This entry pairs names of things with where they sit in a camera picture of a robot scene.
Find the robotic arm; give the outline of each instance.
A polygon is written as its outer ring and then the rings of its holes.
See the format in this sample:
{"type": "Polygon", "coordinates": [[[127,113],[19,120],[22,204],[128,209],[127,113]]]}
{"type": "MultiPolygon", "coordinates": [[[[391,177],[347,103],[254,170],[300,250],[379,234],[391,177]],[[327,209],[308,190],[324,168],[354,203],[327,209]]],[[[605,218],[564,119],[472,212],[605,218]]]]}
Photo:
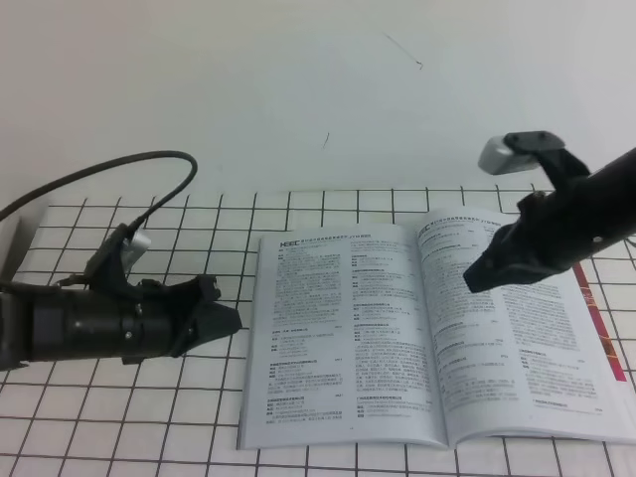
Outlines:
{"type": "Polygon", "coordinates": [[[119,357],[124,364],[188,350],[231,335],[239,313],[217,301],[213,275],[166,286],[154,280],[128,283],[126,272],[150,240],[142,224],[192,181],[197,161],[180,151],[154,151],[113,159],[46,184],[0,210],[0,222],[34,199],[89,175],[159,158],[190,163],[190,174],[131,224],[120,224],[90,258],[82,274],[54,285],[0,280],[0,371],[27,362],[119,357]],[[67,289],[84,285],[85,290],[67,289]]]}
{"type": "Polygon", "coordinates": [[[555,191],[518,203],[519,219],[464,272],[472,292],[536,283],[636,233],[636,149],[590,175],[555,135],[519,132],[488,141],[479,166],[492,175],[541,166],[555,191]]]}

